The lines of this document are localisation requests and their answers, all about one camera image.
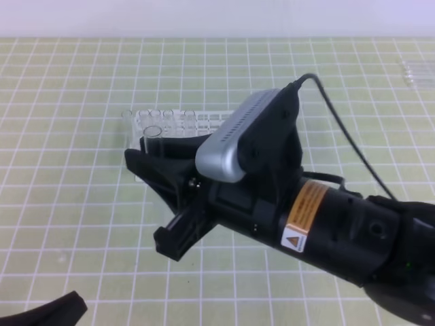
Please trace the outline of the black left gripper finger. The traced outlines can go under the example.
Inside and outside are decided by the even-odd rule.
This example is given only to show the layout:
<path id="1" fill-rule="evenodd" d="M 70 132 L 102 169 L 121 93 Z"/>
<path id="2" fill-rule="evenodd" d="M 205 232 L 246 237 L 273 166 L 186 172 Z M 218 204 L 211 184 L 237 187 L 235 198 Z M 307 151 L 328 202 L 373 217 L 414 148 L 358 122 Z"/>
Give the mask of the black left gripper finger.
<path id="1" fill-rule="evenodd" d="M 1 325 L 77 325 L 87 311 L 84 299 L 72 291 L 43 306 L 1 317 Z"/>

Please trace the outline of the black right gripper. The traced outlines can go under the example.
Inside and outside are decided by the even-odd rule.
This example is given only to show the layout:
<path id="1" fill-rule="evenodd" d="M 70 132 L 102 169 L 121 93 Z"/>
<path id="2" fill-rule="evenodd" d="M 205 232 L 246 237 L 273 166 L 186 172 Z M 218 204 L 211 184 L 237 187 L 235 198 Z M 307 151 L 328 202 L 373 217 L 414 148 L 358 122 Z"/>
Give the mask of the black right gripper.
<path id="1" fill-rule="evenodd" d="M 236 183 L 198 173 L 189 186 L 195 201 L 158 228 L 159 253 L 179 260 L 216 225 L 225 226 L 327 272 L 362 284 L 374 270 L 360 196 L 307 176 L 296 128 L 298 90 L 285 88 L 238 142 L 245 176 Z"/>

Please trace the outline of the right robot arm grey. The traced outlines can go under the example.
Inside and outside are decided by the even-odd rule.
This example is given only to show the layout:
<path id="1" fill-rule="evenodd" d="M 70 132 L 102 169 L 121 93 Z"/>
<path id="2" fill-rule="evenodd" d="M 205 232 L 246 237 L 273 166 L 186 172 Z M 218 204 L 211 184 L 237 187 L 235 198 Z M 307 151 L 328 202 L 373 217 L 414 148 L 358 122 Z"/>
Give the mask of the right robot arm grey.
<path id="1" fill-rule="evenodd" d="M 352 192 L 307 172 L 298 86 L 256 92 L 213 133 L 141 139 L 126 167 L 174 214 L 154 233 L 177 261 L 222 225 L 357 285 L 390 313 L 434 324 L 434 206 Z"/>

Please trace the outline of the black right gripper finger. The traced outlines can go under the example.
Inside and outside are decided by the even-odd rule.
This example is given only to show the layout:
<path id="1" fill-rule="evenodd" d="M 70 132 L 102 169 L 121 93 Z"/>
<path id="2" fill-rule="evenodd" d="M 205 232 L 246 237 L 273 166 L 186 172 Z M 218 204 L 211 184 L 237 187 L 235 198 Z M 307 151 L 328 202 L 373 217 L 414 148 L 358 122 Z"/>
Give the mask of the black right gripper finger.
<path id="1" fill-rule="evenodd" d="M 211 134 L 184 138 L 142 136 L 139 140 L 140 151 L 155 158 L 193 160 L 198 148 L 210 136 Z"/>
<path id="2" fill-rule="evenodd" d="M 124 152 L 127 169 L 152 188 L 174 213 L 195 201 L 189 181 L 198 176 L 193 159 L 159 158 L 137 149 Z"/>

